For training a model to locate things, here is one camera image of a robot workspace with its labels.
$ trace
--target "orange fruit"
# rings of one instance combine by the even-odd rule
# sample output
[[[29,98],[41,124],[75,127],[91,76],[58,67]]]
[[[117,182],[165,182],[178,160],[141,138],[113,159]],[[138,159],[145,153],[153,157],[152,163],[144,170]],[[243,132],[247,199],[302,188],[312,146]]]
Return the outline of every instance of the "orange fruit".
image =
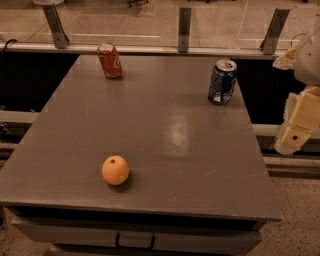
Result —
[[[121,156],[110,156],[102,165],[103,179],[111,185],[120,185],[129,176],[129,165]]]

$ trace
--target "drawer handle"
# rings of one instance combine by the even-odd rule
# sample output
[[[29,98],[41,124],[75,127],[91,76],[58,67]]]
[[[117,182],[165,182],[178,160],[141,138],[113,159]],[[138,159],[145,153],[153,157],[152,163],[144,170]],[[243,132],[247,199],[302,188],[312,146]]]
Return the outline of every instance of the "drawer handle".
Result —
[[[154,246],[155,237],[151,237],[150,245],[148,247],[131,247],[131,246],[123,246],[120,245],[120,234],[117,234],[115,245],[117,248],[126,248],[126,249],[142,249],[142,250],[152,250]]]

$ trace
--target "floor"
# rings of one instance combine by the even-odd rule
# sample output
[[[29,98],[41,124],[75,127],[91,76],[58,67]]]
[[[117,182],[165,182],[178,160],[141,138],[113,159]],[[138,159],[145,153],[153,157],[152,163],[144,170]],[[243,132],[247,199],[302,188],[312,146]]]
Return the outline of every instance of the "floor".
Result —
[[[126,0],[68,0],[57,6],[71,42],[176,46],[179,7],[192,7],[190,44],[194,47],[257,48],[274,9],[291,9],[278,48],[288,48],[320,15],[320,1],[309,0],[149,0],[128,7]],[[31,0],[0,1],[0,35],[4,40],[52,42],[39,6]],[[301,167],[288,167],[293,173]],[[320,256],[320,175],[275,175],[271,179],[283,221],[262,229],[263,242],[250,256]],[[11,239],[0,225],[0,256],[47,256],[48,244]]]

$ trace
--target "blue soda can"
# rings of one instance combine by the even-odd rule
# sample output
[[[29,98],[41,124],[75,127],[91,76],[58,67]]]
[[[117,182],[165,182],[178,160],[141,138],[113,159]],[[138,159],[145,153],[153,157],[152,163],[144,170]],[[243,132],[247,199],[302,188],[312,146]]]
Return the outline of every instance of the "blue soda can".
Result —
[[[237,64],[231,60],[219,60],[214,66],[210,79],[208,99],[214,104],[227,103],[237,80]]]

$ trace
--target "metal bracket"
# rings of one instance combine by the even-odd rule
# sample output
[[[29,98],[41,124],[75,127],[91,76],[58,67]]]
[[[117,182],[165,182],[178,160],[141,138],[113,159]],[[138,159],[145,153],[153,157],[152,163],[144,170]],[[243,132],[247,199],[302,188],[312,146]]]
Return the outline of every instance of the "metal bracket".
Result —
[[[189,49],[189,33],[191,8],[180,8],[178,52],[187,53]]]
[[[43,5],[42,9],[50,26],[54,45],[57,49],[66,48],[70,41],[63,30],[55,5]]]
[[[272,55],[277,49],[278,40],[283,29],[283,26],[287,20],[290,9],[276,9],[271,20],[268,32],[265,39],[261,44],[261,48],[264,54]]]

